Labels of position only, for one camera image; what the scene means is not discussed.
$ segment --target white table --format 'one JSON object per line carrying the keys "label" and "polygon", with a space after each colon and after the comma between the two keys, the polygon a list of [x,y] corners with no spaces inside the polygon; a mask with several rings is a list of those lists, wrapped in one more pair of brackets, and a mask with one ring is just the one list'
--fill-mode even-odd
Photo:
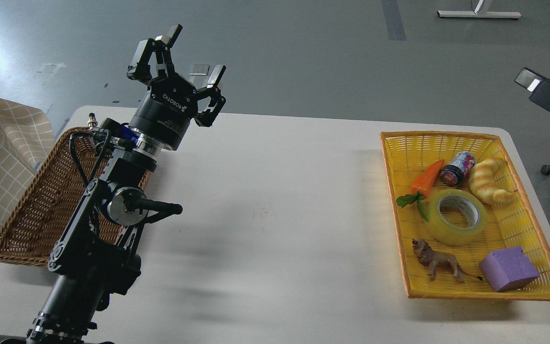
{"label": "white table", "polygon": [[[134,111],[82,107],[68,126]],[[550,344],[550,302],[406,298],[379,140],[398,130],[499,135],[550,244],[506,131],[223,113],[160,154],[146,194],[184,213],[147,226],[142,276],[85,340]],[[53,281],[0,263],[0,334],[24,335]]]}

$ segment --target brown wicker basket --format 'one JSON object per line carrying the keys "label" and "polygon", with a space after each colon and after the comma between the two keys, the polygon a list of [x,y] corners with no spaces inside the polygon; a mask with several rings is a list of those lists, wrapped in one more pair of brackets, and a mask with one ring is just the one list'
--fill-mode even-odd
{"label": "brown wicker basket", "polygon": [[[29,185],[18,205],[0,229],[0,261],[9,264],[46,266],[55,242],[61,237],[85,191],[84,182],[69,153],[72,133],[87,130],[71,128],[57,140],[37,176]],[[97,157],[90,137],[75,140],[78,159],[86,172],[92,169]],[[97,175],[107,165],[100,164]],[[139,185],[144,189],[150,172]],[[114,243],[122,226],[100,217],[100,237]]]}

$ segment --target toy carrot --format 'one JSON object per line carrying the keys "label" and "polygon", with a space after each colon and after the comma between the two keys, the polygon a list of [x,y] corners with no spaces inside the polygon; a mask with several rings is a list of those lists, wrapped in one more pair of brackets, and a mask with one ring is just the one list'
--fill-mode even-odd
{"label": "toy carrot", "polygon": [[421,200],[426,198],[432,190],[434,181],[438,177],[438,173],[441,170],[441,167],[445,164],[445,159],[440,159],[439,161],[428,166],[428,168],[411,184],[410,193],[396,198],[396,204],[399,207],[406,207],[409,204],[415,203],[417,201],[417,209],[419,210],[419,215],[424,220],[428,220],[426,217],[425,211],[423,209],[423,204]]}

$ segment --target toy croissant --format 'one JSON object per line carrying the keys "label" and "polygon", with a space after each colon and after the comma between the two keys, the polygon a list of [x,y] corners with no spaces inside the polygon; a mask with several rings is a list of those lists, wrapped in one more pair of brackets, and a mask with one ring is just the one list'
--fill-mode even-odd
{"label": "toy croissant", "polygon": [[494,174],[504,164],[506,161],[501,158],[489,157],[470,170],[470,190],[487,204],[508,204],[513,200],[512,193],[496,185]]}

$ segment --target purple sponge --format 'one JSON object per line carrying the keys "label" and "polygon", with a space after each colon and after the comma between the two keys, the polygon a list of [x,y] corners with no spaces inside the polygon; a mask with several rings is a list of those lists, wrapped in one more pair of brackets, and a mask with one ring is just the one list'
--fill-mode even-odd
{"label": "purple sponge", "polygon": [[523,288],[540,276],[521,246],[491,251],[479,266],[494,291]]}

